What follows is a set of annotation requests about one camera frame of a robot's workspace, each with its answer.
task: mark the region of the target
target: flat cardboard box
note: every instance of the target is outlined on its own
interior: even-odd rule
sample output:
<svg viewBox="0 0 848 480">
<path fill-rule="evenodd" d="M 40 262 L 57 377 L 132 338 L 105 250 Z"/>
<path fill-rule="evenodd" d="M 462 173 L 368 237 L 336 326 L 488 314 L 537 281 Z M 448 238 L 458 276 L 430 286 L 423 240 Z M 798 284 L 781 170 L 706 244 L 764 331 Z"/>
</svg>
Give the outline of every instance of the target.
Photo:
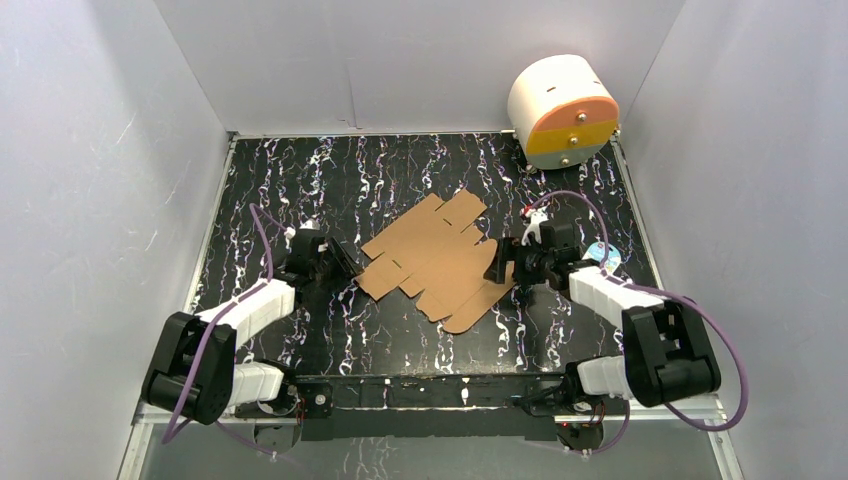
<svg viewBox="0 0 848 480">
<path fill-rule="evenodd" d="M 401 215 L 362 251 L 372 260 L 357 282 L 374 300 L 400 287 L 431 322 L 462 333 L 477 323 L 513 286 L 483 279 L 497 242 L 486 240 L 474 225 L 486 206 L 461 190 L 445 202 L 430 194 Z"/>
</svg>

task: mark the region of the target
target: black marbled table surface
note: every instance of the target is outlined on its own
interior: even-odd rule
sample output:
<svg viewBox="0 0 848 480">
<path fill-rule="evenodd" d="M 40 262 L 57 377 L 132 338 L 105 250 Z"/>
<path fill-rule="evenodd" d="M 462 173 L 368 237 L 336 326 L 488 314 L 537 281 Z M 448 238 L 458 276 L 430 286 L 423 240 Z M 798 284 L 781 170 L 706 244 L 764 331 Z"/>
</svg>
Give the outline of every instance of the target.
<svg viewBox="0 0 848 480">
<path fill-rule="evenodd" d="M 261 275 L 262 243 L 248 204 L 257 203 L 285 225 L 316 217 L 359 247 L 429 193 L 447 200 L 462 188 L 488 206 L 480 229 L 488 238 L 520 235 L 519 212 L 545 192 L 582 192 L 605 215 L 610 242 L 622 254 L 617 272 L 643 284 L 653 274 L 611 146 L 585 165 L 528 174 L 508 134 L 266 138 L 236 141 L 223 197 L 195 297 L 211 308 Z M 597 219 L 585 206 L 553 201 L 554 215 L 580 226 L 584 244 L 599 240 Z M 274 248 L 282 234 L 269 225 Z M 298 311 L 248 342 L 239 355 L 277 360 L 304 375 L 418 375 L 556 372 L 568 361 L 615 354 L 620 335 L 603 319 L 544 286 L 531 302 L 507 294 L 470 331 L 445 333 L 395 290 L 379 302 L 355 284 L 325 309 Z"/>
</svg>

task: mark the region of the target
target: cardboard flap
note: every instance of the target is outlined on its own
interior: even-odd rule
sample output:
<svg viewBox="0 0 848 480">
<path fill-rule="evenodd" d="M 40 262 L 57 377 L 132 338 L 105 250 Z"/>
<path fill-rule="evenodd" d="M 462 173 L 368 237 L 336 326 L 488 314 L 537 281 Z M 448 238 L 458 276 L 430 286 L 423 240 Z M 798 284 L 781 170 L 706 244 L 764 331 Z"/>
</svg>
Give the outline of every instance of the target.
<svg viewBox="0 0 848 480">
<path fill-rule="evenodd" d="M 483 202 L 468 190 L 460 190 L 439 208 L 439 215 L 450 225 L 465 227 L 486 210 Z"/>
<path fill-rule="evenodd" d="M 421 295 L 416 307 L 431 322 L 450 317 L 445 331 L 468 330 L 513 285 L 511 266 L 504 285 L 483 279 L 497 248 L 495 240 L 477 244 L 483 232 L 472 222 L 485 208 L 467 190 L 447 202 L 428 195 L 362 247 L 373 261 L 360 287 L 379 300 L 400 286 Z"/>
</svg>

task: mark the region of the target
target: cylindrical device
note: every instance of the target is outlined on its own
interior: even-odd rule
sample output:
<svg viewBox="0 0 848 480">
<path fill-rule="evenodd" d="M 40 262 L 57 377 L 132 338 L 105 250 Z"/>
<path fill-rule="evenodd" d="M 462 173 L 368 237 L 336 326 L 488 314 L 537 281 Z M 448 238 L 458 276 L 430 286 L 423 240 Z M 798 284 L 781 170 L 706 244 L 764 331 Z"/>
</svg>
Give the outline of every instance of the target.
<svg viewBox="0 0 848 480">
<path fill-rule="evenodd" d="M 507 111 L 527 163 L 541 169 L 585 162 L 618 127 L 618 104 L 578 55 L 543 58 L 524 69 Z"/>
</svg>

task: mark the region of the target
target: white wall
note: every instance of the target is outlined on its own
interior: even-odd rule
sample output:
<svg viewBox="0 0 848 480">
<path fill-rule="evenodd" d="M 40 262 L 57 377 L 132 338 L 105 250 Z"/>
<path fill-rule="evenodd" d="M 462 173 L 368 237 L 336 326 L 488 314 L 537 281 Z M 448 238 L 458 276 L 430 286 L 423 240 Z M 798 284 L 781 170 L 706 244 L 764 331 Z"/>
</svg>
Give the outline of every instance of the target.
<svg viewBox="0 0 848 480">
<path fill-rule="evenodd" d="M 117 474 L 225 149 L 152 1 L 0 3 L 0 478 Z"/>
<path fill-rule="evenodd" d="M 623 129 L 665 283 L 748 364 L 749 479 L 848 469 L 846 26 L 845 2 L 689 0 Z"/>
<path fill-rule="evenodd" d="M 577 53 L 626 113 L 684 0 L 156 0 L 227 130 L 511 128 L 534 61 Z"/>
</svg>

